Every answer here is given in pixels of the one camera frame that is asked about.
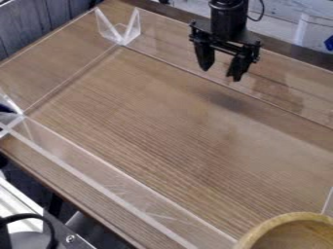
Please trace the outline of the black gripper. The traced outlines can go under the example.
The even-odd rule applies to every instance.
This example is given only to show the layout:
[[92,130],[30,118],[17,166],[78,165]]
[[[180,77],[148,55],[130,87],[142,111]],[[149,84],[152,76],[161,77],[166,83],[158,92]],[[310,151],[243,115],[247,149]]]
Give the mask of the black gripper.
[[193,19],[189,39],[204,71],[215,65],[215,51],[233,54],[227,76],[240,82],[260,60],[263,41],[248,30],[249,0],[211,0],[212,18]]

